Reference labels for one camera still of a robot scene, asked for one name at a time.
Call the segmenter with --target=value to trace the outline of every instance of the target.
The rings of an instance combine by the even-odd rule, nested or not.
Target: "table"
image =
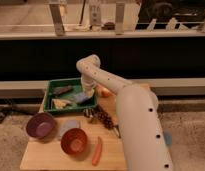
[[[112,116],[114,122],[117,122],[115,96],[98,98],[98,103]],[[49,136],[41,141],[34,138],[29,139],[20,165],[21,170],[126,171],[122,142],[114,131],[105,129],[100,122],[88,123],[81,113],[62,114],[55,116],[55,119],[57,121],[56,129]],[[79,158],[65,154],[60,147],[60,141],[57,139],[60,126],[65,121],[72,119],[80,121],[81,128],[87,133],[89,139],[86,152]],[[102,156],[99,164],[92,166],[91,160],[98,136],[103,140]]]

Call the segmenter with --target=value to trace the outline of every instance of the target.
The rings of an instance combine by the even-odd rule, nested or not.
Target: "brown bowl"
[[[78,155],[85,150],[87,141],[87,135],[82,129],[72,128],[63,135],[61,148],[66,154]]]
[[[47,136],[54,128],[56,122],[49,113],[37,113],[27,123],[26,132],[34,138]]]

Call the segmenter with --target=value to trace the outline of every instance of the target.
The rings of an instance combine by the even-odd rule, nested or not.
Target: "green plastic basket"
[[[73,94],[82,92],[82,85],[80,78],[71,78],[71,79],[59,79],[59,80],[50,80],[48,83],[48,87],[46,90],[46,96],[44,100],[43,110],[44,112],[48,112],[51,114],[61,114],[61,113],[74,113],[74,112],[82,112],[87,108],[95,108],[97,106],[97,98],[94,95],[91,99],[84,102],[83,104],[73,104],[72,106],[65,107],[63,109],[56,109],[51,101],[52,101],[52,93],[57,87],[64,87],[67,85],[71,85],[73,87],[73,91],[64,93],[59,96],[59,99],[70,99]]]

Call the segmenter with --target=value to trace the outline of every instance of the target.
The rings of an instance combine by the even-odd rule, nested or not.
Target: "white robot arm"
[[[96,55],[77,62],[85,91],[98,82],[117,95],[117,117],[128,171],[173,171],[157,114],[156,95],[99,67]]]

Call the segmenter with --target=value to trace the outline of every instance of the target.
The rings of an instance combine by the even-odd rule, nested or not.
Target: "shelf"
[[[67,4],[67,13],[62,17],[66,30],[71,25],[78,25],[82,4],[79,1]],[[57,36],[54,29],[49,3],[47,0],[28,0],[23,5],[0,5],[0,40],[13,39],[98,39],[98,38],[139,38],[139,37],[195,37],[205,33],[195,29],[178,30],[135,30],[138,21],[139,6],[129,2],[125,4],[123,34],[115,31],[66,31]],[[115,3],[102,3],[102,23],[115,23]],[[83,25],[89,28],[89,8],[85,6]]]

